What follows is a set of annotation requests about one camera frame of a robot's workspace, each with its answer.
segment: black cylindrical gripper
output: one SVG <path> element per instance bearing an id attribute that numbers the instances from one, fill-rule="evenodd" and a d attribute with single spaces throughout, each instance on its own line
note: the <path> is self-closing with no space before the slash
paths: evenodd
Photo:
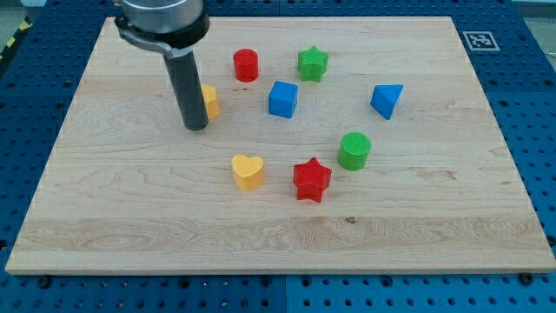
<path id="1" fill-rule="evenodd" d="M 175 99 L 182 113 L 183 124 L 189 130 L 202 130 L 209 123 L 202 98 L 201 83 L 193 51 L 183 57 L 164 57 L 166 70 L 174 87 Z"/>

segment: blue triangular prism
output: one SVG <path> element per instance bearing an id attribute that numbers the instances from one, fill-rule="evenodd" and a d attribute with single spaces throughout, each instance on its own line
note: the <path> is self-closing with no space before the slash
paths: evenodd
<path id="1" fill-rule="evenodd" d="M 389 120 L 398 104 L 402 90 L 403 85 L 376 85 L 371 105 L 382 117 Z"/>

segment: red star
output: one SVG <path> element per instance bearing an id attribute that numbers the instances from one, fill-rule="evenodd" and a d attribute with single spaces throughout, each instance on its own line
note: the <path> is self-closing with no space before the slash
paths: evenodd
<path id="1" fill-rule="evenodd" d="M 316 157 L 309 162 L 294 166 L 294 184 L 297 187 L 297 200 L 311 199 L 320 203 L 322 192 L 328 188 L 332 170 L 322 166 Z"/>

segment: yellow and black tape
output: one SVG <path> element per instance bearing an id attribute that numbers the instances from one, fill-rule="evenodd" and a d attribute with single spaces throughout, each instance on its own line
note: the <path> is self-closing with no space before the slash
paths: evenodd
<path id="1" fill-rule="evenodd" d="M 6 46 L 2 49 L 2 52 L 0 52 L 0 78 L 8 69 L 11 60 L 16 55 L 17 49 L 21 46 L 24 38 L 27 37 L 31 26 L 32 23 L 30 19 L 28 17 L 24 18 L 14 36 L 8 40 Z"/>

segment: green star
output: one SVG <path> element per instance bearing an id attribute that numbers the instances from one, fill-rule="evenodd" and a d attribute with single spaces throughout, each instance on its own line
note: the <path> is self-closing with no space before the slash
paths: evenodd
<path id="1" fill-rule="evenodd" d="M 318 50 L 315 46 L 309 50 L 299 51 L 297 55 L 297 70 L 302 81 L 320 82 L 321 76 L 327 71 L 328 53 Z"/>

